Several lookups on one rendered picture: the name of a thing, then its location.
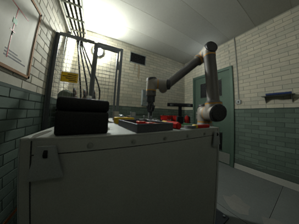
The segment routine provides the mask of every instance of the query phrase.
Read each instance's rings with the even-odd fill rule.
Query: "black vent grille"
[[[219,150],[222,150],[222,132],[220,132],[220,145]]]
[[[222,81],[218,80],[219,95],[222,96]],[[201,84],[201,98],[207,97],[207,85]]]
[[[139,54],[135,54],[133,52],[131,52],[131,62],[137,63],[137,64],[141,64],[141,65],[145,65],[145,57]]]

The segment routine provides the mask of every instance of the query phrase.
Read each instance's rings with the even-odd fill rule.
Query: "robotic arm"
[[[197,123],[210,124],[212,121],[222,121],[226,117],[226,108],[219,99],[218,75],[216,65],[216,50],[214,42],[208,42],[194,58],[167,80],[156,77],[146,79],[147,111],[150,116],[154,111],[154,98],[156,89],[165,93],[168,89],[192,71],[196,66],[204,63],[207,85],[207,101],[197,108]]]

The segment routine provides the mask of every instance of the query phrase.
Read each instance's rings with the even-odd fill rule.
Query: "gray floor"
[[[299,192],[219,162],[217,209],[226,224],[297,224]]]

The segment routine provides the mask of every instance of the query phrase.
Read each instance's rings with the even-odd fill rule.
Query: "framed board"
[[[34,0],[0,0],[0,66],[29,79],[41,18]]]

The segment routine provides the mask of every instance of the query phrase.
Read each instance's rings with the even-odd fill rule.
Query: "yellow sign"
[[[69,72],[61,72],[60,80],[62,82],[73,82],[78,83],[78,74],[76,73],[69,73]]]

